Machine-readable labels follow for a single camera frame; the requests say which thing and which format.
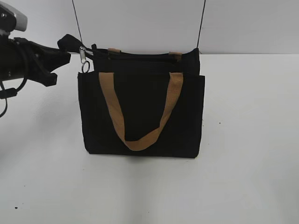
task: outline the canvas bag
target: canvas bag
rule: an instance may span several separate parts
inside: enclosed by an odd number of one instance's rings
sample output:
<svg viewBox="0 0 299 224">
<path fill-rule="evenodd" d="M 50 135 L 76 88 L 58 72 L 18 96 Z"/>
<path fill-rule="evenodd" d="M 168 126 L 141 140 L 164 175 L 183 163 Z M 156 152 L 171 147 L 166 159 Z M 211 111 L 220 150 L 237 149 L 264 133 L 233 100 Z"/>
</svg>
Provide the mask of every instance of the canvas bag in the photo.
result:
<svg viewBox="0 0 299 224">
<path fill-rule="evenodd" d="M 78 74 L 86 150 L 195 158 L 205 89 L 198 43 L 186 54 L 137 55 L 98 49 L 95 44 L 89 49 L 71 35 L 59 40 L 61 50 L 79 53 L 84 47 L 92 52 L 86 56 L 92 59 L 94 71 Z"/>
</svg>

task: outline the leather strap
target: leather strap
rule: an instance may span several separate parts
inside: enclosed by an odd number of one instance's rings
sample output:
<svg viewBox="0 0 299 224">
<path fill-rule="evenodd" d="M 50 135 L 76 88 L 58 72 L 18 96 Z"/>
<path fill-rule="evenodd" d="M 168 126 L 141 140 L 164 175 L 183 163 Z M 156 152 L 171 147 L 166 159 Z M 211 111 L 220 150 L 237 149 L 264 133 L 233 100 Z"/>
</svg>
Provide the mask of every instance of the leather strap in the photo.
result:
<svg viewBox="0 0 299 224">
<path fill-rule="evenodd" d="M 171 112 L 178 101 L 178 97 L 180 96 L 182 86 L 183 86 L 183 73 L 170 73 L 170 80 L 167 88 L 167 95 L 165 101 L 164 112 L 160 120 L 159 128 L 151 131 L 141 139 L 137 141 L 126 141 L 125 140 L 125 122 L 124 117 L 121 111 L 121 106 L 117 95 L 114 90 L 114 73 L 109 72 L 100 72 L 99 73 L 99 82 L 102 88 L 110 117 L 112 119 L 112 123 L 114 129 L 122 140 L 122 142 L 132 151 L 141 151 L 152 144 L 154 144 L 158 138 L 160 133 L 162 132 L 166 122 L 168 121 Z"/>
</svg>

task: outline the bag strap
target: bag strap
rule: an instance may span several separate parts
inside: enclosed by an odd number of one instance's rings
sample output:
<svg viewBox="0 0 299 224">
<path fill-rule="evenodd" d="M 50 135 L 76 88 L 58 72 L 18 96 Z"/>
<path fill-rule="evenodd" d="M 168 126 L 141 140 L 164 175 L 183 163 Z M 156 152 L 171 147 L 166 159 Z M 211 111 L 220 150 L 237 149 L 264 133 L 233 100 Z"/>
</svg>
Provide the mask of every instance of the bag strap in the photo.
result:
<svg viewBox="0 0 299 224">
<path fill-rule="evenodd" d="M 200 20 L 200 26 L 199 26 L 199 33 L 198 33 L 196 48 L 198 48 L 198 46 L 199 46 L 199 38 L 200 38 L 200 33 L 201 33 L 201 27 L 202 27 L 202 21 L 203 21 L 203 18 L 204 18 L 205 8 L 206 8 L 206 0 L 204 0 L 204 6 L 202 8 L 202 14 L 201 14 L 201 20 Z"/>
<path fill-rule="evenodd" d="M 167 123 L 171 115 L 171 112 L 178 101 L 178 97 L 181 94 L 183 81 L 184 81 L 183 73 L 170 72 L 170 80 L 168 83 L 165 107 L 164 107 L 163 115 L 160 120 L 160 126 L 137 141 L 127 141 L 125 140 L 124 117 L 121 111 L 119 100 L 117 98 L 114 89 L 114 73 L 113 72 L 99 73 L 100 86 L 108 106 L 109 114 L 112 119 L 114 129 L 118 137 L 130 150 L 132 151 L 144 150 L 158 140 L 160 133 L 162 132 L 165 124 Z"/>
</svg>

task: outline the white backdrop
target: white backdrop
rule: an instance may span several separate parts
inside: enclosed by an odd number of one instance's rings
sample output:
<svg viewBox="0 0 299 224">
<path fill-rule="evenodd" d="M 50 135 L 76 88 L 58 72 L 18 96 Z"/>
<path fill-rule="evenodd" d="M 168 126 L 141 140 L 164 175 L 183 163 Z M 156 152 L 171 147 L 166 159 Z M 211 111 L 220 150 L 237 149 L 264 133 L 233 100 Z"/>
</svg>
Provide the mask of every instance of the white backdrop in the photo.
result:
<svg viewBox="0 0 299 224">
<path fill-rule="evenodd" d="M 76 34 L 73 18 L 53 16 L 71 12 L 64 1 L 37 1 L 43 13 L 11 2 L 29 16 L 28 31 L 15 35 L 54 47 L 65 33 Z M 56 70 L 56 86 L 28 82 L 0 119 L 0 222 L 296 224 L 298 60 L 202 55 L 203 136 L 199 156 L 189 160 L 89 155 L 74 56 Z"/>
</svg>

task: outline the wire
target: wire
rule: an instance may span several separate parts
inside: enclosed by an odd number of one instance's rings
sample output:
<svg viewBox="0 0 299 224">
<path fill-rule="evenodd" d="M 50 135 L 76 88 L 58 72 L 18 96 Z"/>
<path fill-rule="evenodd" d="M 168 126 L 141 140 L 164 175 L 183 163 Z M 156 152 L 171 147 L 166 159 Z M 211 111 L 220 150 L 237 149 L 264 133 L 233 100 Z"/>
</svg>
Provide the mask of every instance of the wire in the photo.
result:
<svg viewBox="0 0 299 224">
<path fill-rule="evenodd" d="M 80 26 L 79 26 L 79 22 L 78 22 L 78 17 L 77 17 L 77 12 L 76 12 L 76 8 L 75 8 L 75 3 L 74 3 L 74 0 L 71 0 L 71 1 L 73 3 L 73 8 L 74 8 L 75 16 L 76 16 L 76 21 L 77 21 L 77 26 L 78 26 L 78 31 L 79 31 L 81 43 L 83 43 L 82 36 L 81 36 L 81 31 L 80 31 Z"/>
<path fill-rule="evenodd" d="M 197 47 L 196 48 L 198 48 L 198 46 L 199 46 L 199 38 L 200 38 L 200 33 L 201 33 L 202 21 L 204 19 L 205 8 L 206 8 L 206 0 L 204 1 L 204 6 L 202 8 L 202 14 L 201 14 L 200 27 L 199 27 L 199 33 L 198 33 L 198 39 L 197 39 Z"/>
</svg>

